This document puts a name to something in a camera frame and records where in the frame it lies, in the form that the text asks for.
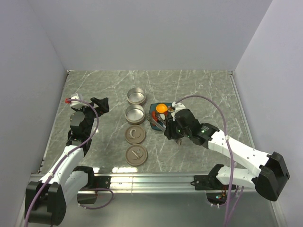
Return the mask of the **white tofu cube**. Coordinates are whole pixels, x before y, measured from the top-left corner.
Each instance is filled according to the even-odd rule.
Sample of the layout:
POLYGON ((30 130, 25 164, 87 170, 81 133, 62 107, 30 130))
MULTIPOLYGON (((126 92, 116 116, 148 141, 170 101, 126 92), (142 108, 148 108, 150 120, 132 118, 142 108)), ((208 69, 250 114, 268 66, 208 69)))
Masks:
POLYGON ((165 115, 162 114, 162 113, 159 113, 159 114, 158 114, 158 118, 159 118, 160 120, 165 120, 165 119, 166 119, 165 115))

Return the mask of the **red sausage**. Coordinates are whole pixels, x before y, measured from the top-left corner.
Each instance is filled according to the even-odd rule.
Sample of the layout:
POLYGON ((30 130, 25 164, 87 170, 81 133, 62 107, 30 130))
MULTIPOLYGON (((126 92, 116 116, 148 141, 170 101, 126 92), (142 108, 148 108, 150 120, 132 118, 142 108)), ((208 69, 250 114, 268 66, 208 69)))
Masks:
POLYGON ((155 120, 155 121, 157 121, 158 120, 158 118, 157 118, 157 116, 156 116, 156 111, 152 111, 152 118, 155 120))

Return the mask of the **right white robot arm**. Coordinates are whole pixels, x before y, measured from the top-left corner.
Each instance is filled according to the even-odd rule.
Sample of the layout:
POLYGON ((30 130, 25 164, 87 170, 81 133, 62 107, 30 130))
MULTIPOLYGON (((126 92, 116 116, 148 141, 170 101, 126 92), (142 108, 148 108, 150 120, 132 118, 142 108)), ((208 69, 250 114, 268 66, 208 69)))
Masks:
POLYGON ((200 123, 182 104, 173 107, 166 120, 165 136, 169 140, 189 138, 194 144, 218 152, 243 166, 242 169, 217 165, 217 172, 209 176, 209 185, 219 189, 232 180, 234 185, 255 188, 269 201, 277 201, 290 178, 284 157, 249 147, 209 123, 200 123))

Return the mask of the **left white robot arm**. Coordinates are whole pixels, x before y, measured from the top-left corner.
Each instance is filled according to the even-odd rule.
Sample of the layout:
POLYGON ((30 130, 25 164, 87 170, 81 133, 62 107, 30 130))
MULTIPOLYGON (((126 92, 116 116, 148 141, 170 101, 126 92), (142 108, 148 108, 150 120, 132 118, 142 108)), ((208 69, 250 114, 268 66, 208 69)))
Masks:
POLYGON ((93 168, 79 162, 89 151, 97 131, 99 118, 109 112, 109 99, 91 98, 85 102, 79 94, 65 101, 74 111, 65 148, 38 181, 30 181, 25 192, 24 225, 29 223, 58 226, 62 223, 67 204, 80 189, 91 190, 96 183, 93 168))

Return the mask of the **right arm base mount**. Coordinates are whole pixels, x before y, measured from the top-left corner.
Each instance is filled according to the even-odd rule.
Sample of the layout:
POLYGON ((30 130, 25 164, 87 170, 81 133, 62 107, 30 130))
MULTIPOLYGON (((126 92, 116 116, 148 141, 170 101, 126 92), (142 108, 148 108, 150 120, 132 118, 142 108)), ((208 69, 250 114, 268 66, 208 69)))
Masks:
POLYGON ((196 191, 215 191, 228 190, 227 184, 222 184, 215 176, 212 175, 195 175, 194 180, 190 183, 196 191))

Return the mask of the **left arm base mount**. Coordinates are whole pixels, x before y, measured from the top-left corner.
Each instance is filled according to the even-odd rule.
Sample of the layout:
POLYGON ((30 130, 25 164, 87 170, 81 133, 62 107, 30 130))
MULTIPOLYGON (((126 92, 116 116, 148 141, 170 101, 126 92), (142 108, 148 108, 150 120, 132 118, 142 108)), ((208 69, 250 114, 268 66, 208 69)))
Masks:
POLYGON ((77 202, 79 204, 94 204, 97 201, 98 192, 93 191, 94 188, 109 189, 111 184, 111 176, 95 175, 92 182, 82 187, 77 194, 77 202))

